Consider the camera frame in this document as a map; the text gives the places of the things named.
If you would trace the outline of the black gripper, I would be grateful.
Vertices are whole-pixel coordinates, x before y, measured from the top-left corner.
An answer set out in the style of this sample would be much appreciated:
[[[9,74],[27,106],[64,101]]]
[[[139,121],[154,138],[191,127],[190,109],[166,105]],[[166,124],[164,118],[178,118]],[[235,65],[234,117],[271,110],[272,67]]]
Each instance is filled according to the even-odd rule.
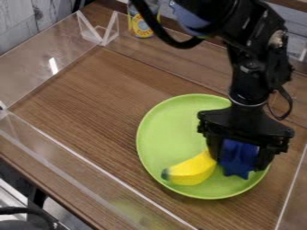
[[[268,117],[260,107],[244,108],[231,105],[224,109],[198,112],[198,132],[207,139],[211,157],[219,161],[224,139],[259,146],[254,170],[263,171],[275,155],[286,153],[294,129]]]

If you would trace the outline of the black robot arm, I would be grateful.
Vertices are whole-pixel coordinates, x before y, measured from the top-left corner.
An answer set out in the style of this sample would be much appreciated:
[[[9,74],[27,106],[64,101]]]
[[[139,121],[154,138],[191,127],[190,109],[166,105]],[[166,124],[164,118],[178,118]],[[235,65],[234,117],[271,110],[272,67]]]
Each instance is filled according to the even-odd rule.
[[[263,0],[174,0],[174,12],[191,35],[219,36],[227,45],[230,107],[198,112],[198,132],[224,174],[246,177],[267,168],[294,137],[280,123],[288,115],[268,105],[274,92],[292,101],[283,87],[292,73],[286,23]]]

